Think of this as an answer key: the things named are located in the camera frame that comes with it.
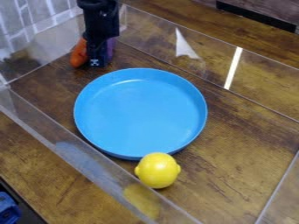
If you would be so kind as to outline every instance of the yellow lemon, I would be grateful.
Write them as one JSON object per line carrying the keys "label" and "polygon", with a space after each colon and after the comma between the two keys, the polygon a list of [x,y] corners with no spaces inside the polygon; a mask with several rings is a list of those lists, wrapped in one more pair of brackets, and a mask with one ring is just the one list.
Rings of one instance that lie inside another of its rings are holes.
{"label": "yellow lemon", "polygon": [[135,175],[147,186],[161,189],[174,183],[181,171],[182,167],[177,164],[174,157],[155,152],[141,160],[135,168]]}

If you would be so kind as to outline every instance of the blue plate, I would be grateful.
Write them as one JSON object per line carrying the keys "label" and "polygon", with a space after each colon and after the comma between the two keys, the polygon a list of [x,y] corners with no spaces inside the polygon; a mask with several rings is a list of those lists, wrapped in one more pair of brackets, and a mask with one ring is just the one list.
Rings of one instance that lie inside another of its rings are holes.
{"label": "blue plate", "polygon": [[75,103],[82,135],[107,154],[139,160],[182,150],[201,134],[207,104],[181,76],[153,68],[118,70],[95,79]]}

